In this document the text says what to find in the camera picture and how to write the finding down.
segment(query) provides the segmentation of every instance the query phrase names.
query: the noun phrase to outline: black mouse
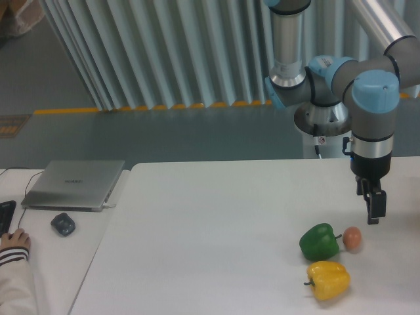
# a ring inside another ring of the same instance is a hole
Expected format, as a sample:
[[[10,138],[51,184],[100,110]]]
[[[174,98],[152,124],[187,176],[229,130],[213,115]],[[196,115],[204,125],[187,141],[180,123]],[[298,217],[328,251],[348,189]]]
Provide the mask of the black mouse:
[[[51,221],[51,225],[63,236],[70,235],[76,228],[75,222],[65,212],[57,215]]]

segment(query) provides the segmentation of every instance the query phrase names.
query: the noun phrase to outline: yellow floor line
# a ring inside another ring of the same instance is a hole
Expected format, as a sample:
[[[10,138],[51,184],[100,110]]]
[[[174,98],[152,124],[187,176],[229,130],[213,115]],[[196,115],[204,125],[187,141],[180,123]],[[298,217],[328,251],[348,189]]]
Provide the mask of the yellow floor line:
[[[411,96],[407,93],[400,93],[401,98],[410,98]],[[261,106],[263,105],[260,100],[254,100],[251,103],[245,102],[243,100],[236,101],[232,104],[232,106],[240,107],[240,106]],[[264,105],[272,105],[271,100],[267,100]],[[210,105],[211,108],[223,108],[229,107],[224,102],[216,102]],[[202,103],[195,103],[191,106],[185,106],[184,104],[175,104],[172,106],[171,110],[185,110],[190,108],[205,108],[204,104]],[[156,105],[152,108],[152,110],[167,110],[168,108],[165,105]],[[147,106],[141,105],[135,109],[132,109],[128,106],[119,108],[117,110],[112,110],[111,112],[129,112],[129,111],[145,111],[149,110]],[[34,115],[48,115],[48,114],[78,114],[78,113],[98,113],[98,112],[107,112],[107,111],[100,111],[97,108],[64,108],[64,109],[57,109],[57,110],[36,110],[33,112]]]

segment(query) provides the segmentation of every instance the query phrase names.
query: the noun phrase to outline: human hand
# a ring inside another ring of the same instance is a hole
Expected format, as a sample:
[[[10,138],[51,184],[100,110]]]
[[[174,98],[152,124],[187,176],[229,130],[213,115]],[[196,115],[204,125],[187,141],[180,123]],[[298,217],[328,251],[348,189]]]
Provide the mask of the human hand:
[[[23,228],[14,231],[13,234],[4,233],[1,236],[0,250],[10,247],[25,247],[28,251],[31,248],[31,239]]]

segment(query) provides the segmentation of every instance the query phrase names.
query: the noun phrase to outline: cardboard box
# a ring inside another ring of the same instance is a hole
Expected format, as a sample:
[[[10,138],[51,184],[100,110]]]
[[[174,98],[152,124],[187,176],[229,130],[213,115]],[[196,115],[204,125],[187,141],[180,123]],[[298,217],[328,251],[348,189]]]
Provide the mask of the cardboard box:
[[[0,37],[23,35],[43,17],[38,0],[0,0]]]

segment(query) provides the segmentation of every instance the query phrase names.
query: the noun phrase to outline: warning label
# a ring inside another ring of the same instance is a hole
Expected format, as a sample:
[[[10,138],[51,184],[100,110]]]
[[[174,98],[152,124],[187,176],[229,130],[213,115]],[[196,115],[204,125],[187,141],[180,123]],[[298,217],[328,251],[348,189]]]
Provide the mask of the warning label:
[[[0,116],[0,138],[13,138],[31,115]]]

